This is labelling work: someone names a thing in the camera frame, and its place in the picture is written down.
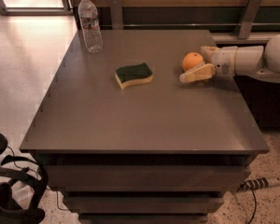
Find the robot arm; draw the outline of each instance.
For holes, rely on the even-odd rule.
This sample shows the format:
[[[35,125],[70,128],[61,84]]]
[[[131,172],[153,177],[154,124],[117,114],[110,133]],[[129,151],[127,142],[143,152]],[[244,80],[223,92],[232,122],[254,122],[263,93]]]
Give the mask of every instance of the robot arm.
[[[203,66],[193,67],[180,76],[180,81],[187,83],[208,79],[212,76],[229,78],[239,75],[280,83],[280,35],[272,38],[265,49],[263,46],[224,47],[221,49],[201,47],[201,54],[208,63],[204,65],[205,68]]]

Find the water bottle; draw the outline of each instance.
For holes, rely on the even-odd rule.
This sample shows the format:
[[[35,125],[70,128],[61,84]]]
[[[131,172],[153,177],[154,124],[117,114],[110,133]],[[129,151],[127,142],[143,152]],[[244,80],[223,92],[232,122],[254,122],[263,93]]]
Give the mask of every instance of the water bottle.
[[[95,4],[91,0],[81,0],[78,14],[87,51],[91,54],[100,52],[103,41]]]

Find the drawer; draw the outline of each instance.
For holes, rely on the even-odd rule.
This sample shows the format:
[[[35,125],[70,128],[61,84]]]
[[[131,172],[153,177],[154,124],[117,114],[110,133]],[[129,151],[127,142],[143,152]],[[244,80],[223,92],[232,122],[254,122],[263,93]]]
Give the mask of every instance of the drawer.
[[[207,216],[92,216],[80,215],[81,224],[203,224]]]
[[[226,191],[250,174],[242,166],[46,166],[49,186],[65,191]]]
[[[188,215],[216,212],[221,198],[209,197],[64,197],[72,211],[94,215]]]

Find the floor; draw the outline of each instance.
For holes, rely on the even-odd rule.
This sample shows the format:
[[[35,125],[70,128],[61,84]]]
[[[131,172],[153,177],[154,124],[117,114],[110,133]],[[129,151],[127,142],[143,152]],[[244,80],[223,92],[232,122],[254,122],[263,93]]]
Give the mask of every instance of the floor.
[[[0,133],[7,137],[8,145],[17,155],[20,155],[18,148],[23,136],[76,32],[75,26],[71,18],[0,16]],[[280,131],[262,133],[270,152],[253,161],[249,178],[280,177]],[[280,186],[258,189],[255,194],[257,211],[251,223],[279,224]],[[77,214],[66,210],[60,193],[57,196],[57,192],[47,190],[39,207],[46,211],[42,224],[79,223]],[[209,214],[208,224],[246,223],[253,210],[251,191],[228,192],[224,195],[224,204]]]

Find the sponge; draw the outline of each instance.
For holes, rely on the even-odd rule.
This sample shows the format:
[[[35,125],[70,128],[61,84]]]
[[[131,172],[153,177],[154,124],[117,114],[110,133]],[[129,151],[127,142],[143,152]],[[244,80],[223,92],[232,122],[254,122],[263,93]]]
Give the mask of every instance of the sponge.
[[[129,86],[147,84],[153,79],[152,71],[146,63],[122,66],[116,70],[115,77],[122,90]]]

